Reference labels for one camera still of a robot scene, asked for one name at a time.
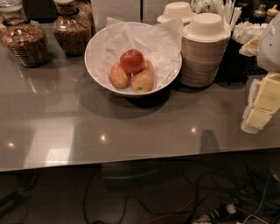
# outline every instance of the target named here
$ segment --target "apple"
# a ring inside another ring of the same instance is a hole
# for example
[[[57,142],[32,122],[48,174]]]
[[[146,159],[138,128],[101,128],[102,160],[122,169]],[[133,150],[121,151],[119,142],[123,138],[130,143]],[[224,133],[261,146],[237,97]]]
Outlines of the apple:
[[[154,87],[154,76],[148,70],[133,74],[130,85],[134,93],[147,93]]]
[[[120,58],[124,71],[130,74],[139,73],[145,67],[145,59],[137,49],[130,49],[123,53]]]
[[[130,84],[131,74],[124,71],[120,62],[116,62],[110,71],[111,83],[116,88],[126,88]]]
[[[154,66],[152,65],[152,63],[151,63],[151,61],[149,59],[145,60],[145,67],[144,67],[144,69],[149,71],[151,74],[155,73]]]

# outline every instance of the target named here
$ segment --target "cable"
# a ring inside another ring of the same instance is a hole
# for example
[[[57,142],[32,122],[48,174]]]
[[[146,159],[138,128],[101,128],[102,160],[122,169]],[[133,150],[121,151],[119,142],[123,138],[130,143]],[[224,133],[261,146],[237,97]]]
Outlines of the cable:
[[[210,167],[215,168],[215,171],[212,172],[213,175],[219,175],[220,177],[223,177],[223,178],[227,179],[229,182],[233,183],[237,187],[238,190],[244,189],[246,187],[246,185],[248,184],[247,180],[245,180],[243,178],[235,177],[235,175],[231,171],[224,170],[222,167],[219,167],[218,165],[208,164],[206,162],[198,162],[198,161],[196,161],[196,163],[198,163],[198,165],[205,165],[205,166],[210,166]],[[186,177],[186,166],[187,165],[188,165],[188,163],[183,165],[183,167],[182,167],[183,178],[185,179],[185,181],[188,184],[194,186],[195,183],[193,183],[190,179],[188,179]],[[241,184],[241,186],[239,186],[239,183],[238,183],[239,180],[244,182],[244,183]],[[215,190],[212,187],[202,187],[202,189],[204,189],[204,190]]]
[[[146,222],[144,222],[143,224],[150,224],[152,222],[155,222],[155,221],[160,221],[162,219],[166,219],[168,217],[171,217],[175,214],[184,214],[182,213],[182,211],[184,211],[186,208],[188,208],[192,203],[194,203],[195,199],[191,200],[190,202],[188,202],[186,205],[182,206],[178,211],[176,211],[175,213],[167,213],[165,215],[162,215],[162,216],[158,216],[156,218],[153,218],[151,220],[147,220]]]
[[[25,191],[28,191],[28,190],[30,190],[32,187],[35,186],[36,180],[37,180],[37,172],[36,172],[36,171],[32,174],[32,177],[31,177],[31,180],[30,180],[29,183],[24,183],[25,186],[20,186],[20,184],[21,184],[20,182],[23,181],[23,180],[21,179],[21,177],[22,177],[22,176],[24,176],[24,177],[29,177],[29,175],[31,175],[31,174],[28,174],[28,173],[25,174],[24,172],[22,172],[22,173],[21,173],[21,172],[17,173],[17,182],[18,182],[18,184],[19,184],[19,187],[18,187],[19,191],[25,192]]]
[[[195,194],[194,194],[194,203],[193,203],[193,210],[192,213],[190,214],[189,218],[187,219],[187,221],[185,222],[185,224],[189,224],[191,223],[191,220],[194,216],[194,214],[196,213],[196,210],[198,208],[198,204],[199,204],[199,197],[200,197],[200,188],[199,188],[199,184],[200,181],[207,175],[212,174],[212,172],[205,172],[202,173],[196,180],[195,182]]]
[[[279,218],[280,218],[280,214],[277,215],[277,216],[274,218],[274,220],[272,221],[272,224],[276,224],[276,221],[278,221]]]
[[[260,209],[262,208],[262,205],[263,205],[263,201],[264,201],[264,197],[265,197],[265,193],[266,193],[267,187],[268,187],[269,182],[270,182],[270,176],[269,176],[265,171],[262,171],[262,170],[260,170],[260,169],[258,169],[258,168],[256,168],[256,169],[259,170],[260,172],[264,173],[264,174],[267,176],[268,181],[267,181],[267,183],[265,184],[265,187],[264,187],[264,189],[263,189],[262,199],[261,199],[261,202],[260,202],[259,207],[256,209],[256,211],[254,212],[254,214],[249,215],[249,216],[245,219],[245,221],[244,221],[242,224],[245,224],[246,221],[247,221],[250,217],[255,217],[255,215],[260,211]]]
[[[120,218],[120,220],[116,223],[116,224],[120,224],[124,218],[124,215],[126,213],[126,205],[128,203],[128,200],[129,200],[130,196],[126,197],[125,201],[124,201],[124,208],[123,208],[123,212],[122,212],[122,216]]]
[[[94,176],[94,174],[91,171],[91,173],[89,175],[89,179],[87,181],[86,189],[85,189],[85,192],[84,192],[83,201],[82,201],[82,212],[83,212],[84,219],[85,219],[87,224],[105,224],[101,220],[96,220],[94,222],[90,222],[89,219],[88,219],[88,215],[87,215],[87,197],[88,197],[88,189],[89,189],[90,184],[92,182],[93,176]]]
[[[135,196],[135,198],[137,199],[139,205],[140,205],[146,212],[148,212],[148,213],[150,213],[150,214],[162,214],[162,215],[164,215],[164,214],[169,214],[169,213],[155,213],[155,212],[152,212],[152,211],[144,204],[144,202],[143,202],[142,199],[139,199],[137,196]]]
[[[262,221],[263,223],[269,224],[269,223],[266,222],[265,220],[262,220],[261,218],[255,216],[254,214],[251,214],[251,213],[249,213],[249,212],[246,212],[245,210],[240,209],[239,207],[237,207],[236,209],[237,209],[237,210],[240,210],[240,211],[242,211],[242,212],[244,212],[245,214],[249,214],[249,217],[254,217],[254,218],[258,219],[259,221]]]

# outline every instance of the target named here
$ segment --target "white ceramic bowl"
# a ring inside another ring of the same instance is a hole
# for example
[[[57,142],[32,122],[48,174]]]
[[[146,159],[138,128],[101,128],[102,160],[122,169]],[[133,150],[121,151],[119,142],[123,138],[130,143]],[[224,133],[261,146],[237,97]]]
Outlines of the white ceramic bowl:
[[[193,19],[191,5],[187,2],[169,3],[165,6],[164,14],[157,18],[157,21],[162,24],[174,18],[181,18],[185,25],[189,24]]]
[[[215,42],[227,39],[230,36],[230,30],[220,15],[201,13],[195,15],[191,23],[184,27],[183,36],[198,42]]]
[[[137,23],[137,22],[128,22],[128,26],[132,27],[133,29],[141,29],[144,30],[145,28],[149,28],[149,24],[143,24],[143,23]],[[117,94],[117,95],[122,95],[126,97],[131,97],[131,98],[137,98],[145,95],[152,95],[156,93],[157,91],[165,88],[168,86],[172,81],[175,80],[177,77],[181,65],[182,65],[182,57],[180,52],[178,52],[178,55],[175,57],[175,63],[172,65],[171,69],[169,71],[164,70],[163,72],[160,72],[160,80],[157,80],[158,74],[158,69],[160,69],[159,66],[154,66],[155,69],[155,86],[152,89],[152,91],[148,93],[141,93],[141,94],[136,94],[132,91],[131,87],[126,87],[126,88],[116,88],[114,87],[111,82],[109,81],[109,72],[110,69],[108,70],[107,75],[101,75],[95,72],[95,69],[99,67],[99,65],[102,63],[102,58],[104,55],[104,49],[105,49],[105,37],[106,37],[106,28],[102,29],[101,31],[97,32],[89,41],[87,44],[87,48],[85,51],[85,64],[86,68],[89,72],[89,74],[92,76],[92,78],[100,84],[102,87],[108,89],[109,91]]]

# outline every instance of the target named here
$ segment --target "white container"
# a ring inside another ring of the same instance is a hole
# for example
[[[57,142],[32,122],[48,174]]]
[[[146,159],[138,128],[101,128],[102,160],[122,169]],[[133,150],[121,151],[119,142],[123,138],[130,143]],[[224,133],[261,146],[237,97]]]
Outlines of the white container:
[[[194,15],[191,5],[187,2],[169,3],[165,6],[164,14],[159,16],[157,21],[162,24],[174,18],[181,18],[184,25],[188,25]]]
[[[91,5],[97,31],[106,27],[107,17],[123,22],[140,22],[139,0],[91,0]]]
[[[201,13],[195,15],[191,23],[184,27],[183,36],[198,42],[215,42],[227,39],[230,36],[230,30],[220,15]]]
[[[258,43],[257,65],[269,72],[280,72],[280,14],[263,30]]]

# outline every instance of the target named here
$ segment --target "straw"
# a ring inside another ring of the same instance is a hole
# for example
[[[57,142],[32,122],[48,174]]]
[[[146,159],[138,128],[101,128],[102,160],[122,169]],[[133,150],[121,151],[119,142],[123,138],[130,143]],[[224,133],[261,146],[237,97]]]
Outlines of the straw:
[[[235,0],[227,0],[225,4],[225,19],[228,24],[230,24],[231,17],[233,16],[235,8]]]
[[[235,7],[234,8],[234,15],[232,16],[232,19],[230,21],[230,30],[233,31],[236,25],[236,22],[239,18],[239,16],[242,14],[242,7]]]
[[[223,4],[222,1],[219,1],[219,2],[217,3],[217,11],[218,11],[218,14],[219,14],[222,18],[224,18],[224,16],[225,16],[225,6],[224,6],[224,4]]]

